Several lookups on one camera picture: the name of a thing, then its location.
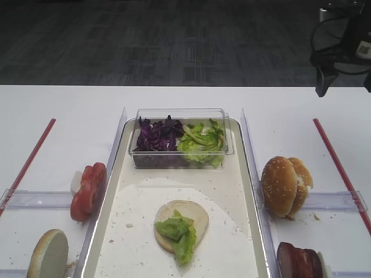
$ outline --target metal tray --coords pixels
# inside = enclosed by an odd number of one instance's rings
[[[135,169],[128,121],[74,277],[268,277],[241,129],[230,123],[235,153],[222,169]],[[175,199],[198,202],[210,218],[194,260],[181,268],[153,233],[158,208]]]

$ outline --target crumb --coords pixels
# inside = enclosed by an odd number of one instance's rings
[[[76,263],[77,263],[77,260],[76,260],[76,261],[73,261],[73,262],[71,262],[70,264],[68,264],[68,265],[66,266],[66,268],[74,268],[74,267],[75,267],[75,265],[76,265]]]

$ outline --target plastic container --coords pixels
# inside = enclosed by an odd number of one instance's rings
[[[189,151],[180,152],[177,147],[181,136],[176,137],[175,151],[141,151],[137,149],[137,140],[140,136],[140,119],[149,119],[150,124],[158,123],[171,116],[171,120],[179,120],[183,126],[198,126],[204,124],[203,134],[208,132],[212,126],[210,120],[216,121],[219,128],[223,130],[223,146],[220,151]],[[219,168],[223,167],[224,157],[233,153],[229,118],[222,109],[140,109],[137,112],[136,123],[130,138],[129,155],[133,158],[136,168]]]

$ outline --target lettuce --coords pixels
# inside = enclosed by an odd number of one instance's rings
[[[193,256],[197,238],[193,222],[193,219],[182,216],[179,211],[175,210],[172,218],[155,223],[157,231],[171,241],[180,265],[189,262]]]
[[[183,126],[184,135],[178,145],[178,151],[186,152],[217,152],[224,145],[224,131],[216,121],[211,120],[211,128],[205,129],[201,123],[198,126]],[[210,164],[218,167],[223,162],[223,155],[185,155],[184,158],[199,166]]]
[[[175,256],[180,265],[185,264],[192,259],[195,244],[196,229],[193,226],[188,226],[188,232],[186,232],[178,242],[172,242]]]
[[[181,218],[169,218],[164,222],[157,222],[155,226],[160,234],[177,241],[188,232],[188,223]]]

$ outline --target sliced tomato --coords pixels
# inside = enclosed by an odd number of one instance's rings
[[[82,209],[82,197],[82,191],[79,190],[75,194],[71,203],[71,218],[78,222],[85,222],[90,217],[90,213],[87,213]]]
[[[81,188],[71,203],[71,217],[76,221],[85,221],[96,208],[99,185],[106,176],[106,166],[97,162],[86,166],[81,178]]]
[[[93,173],[93,167],[86,166],[85,170],[82,173],[82,177],[81,177],[81,182],[80,182],[81,187],[83,187],[85,183],[90,180],[92,173]]]
[[[91,182],[87,182],[86,186],[81,191],[81,209],[86,213],[92,213],[96,207],[96,199],[98,188],[92,186]]]

